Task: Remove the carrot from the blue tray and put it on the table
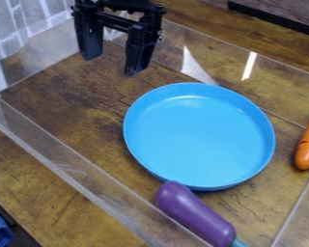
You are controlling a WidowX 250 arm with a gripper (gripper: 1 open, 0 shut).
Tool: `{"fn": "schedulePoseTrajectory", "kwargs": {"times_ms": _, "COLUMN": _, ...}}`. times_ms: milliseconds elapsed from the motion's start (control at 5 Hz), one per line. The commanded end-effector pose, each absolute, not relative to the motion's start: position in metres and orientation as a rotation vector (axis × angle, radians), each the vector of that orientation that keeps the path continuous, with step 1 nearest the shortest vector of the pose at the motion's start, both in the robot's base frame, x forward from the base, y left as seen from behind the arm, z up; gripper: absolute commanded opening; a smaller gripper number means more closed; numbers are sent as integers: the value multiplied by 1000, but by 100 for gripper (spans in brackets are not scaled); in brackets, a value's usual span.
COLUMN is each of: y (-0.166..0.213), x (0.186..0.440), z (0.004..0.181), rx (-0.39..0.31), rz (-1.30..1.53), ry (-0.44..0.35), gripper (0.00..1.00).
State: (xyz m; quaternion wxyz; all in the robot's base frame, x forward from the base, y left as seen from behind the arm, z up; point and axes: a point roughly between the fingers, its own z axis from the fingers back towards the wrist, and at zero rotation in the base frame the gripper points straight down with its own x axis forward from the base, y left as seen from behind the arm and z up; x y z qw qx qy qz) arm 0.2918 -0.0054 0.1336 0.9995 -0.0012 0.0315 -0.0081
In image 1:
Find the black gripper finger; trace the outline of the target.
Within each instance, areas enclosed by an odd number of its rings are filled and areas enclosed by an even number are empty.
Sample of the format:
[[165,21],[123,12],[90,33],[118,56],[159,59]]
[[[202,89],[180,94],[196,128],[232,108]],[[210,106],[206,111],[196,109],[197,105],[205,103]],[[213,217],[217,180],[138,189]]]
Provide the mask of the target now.
[[129,27],[125,64],[127,76],[137,75],[147,68],[161,34],[161,20],[151,16],[142,16],[138,22]]
[[102,23],[86,13],[74,12],[73,16],[79,52],[89,61],[102,54]]

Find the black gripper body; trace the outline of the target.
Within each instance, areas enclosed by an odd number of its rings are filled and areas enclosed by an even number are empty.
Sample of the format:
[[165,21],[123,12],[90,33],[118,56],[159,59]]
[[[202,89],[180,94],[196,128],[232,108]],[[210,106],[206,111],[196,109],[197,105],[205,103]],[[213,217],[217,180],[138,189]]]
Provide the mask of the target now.
[[[150,32],[161,31],[162,15],[166,9],[150,0],[74,0],[70,7],[74,22],[82,31],[90,31],[97,24],[126,32],[133,25],[145,25]],[[127,14],[142,13],[138,21],[109,14],[123,11]]]

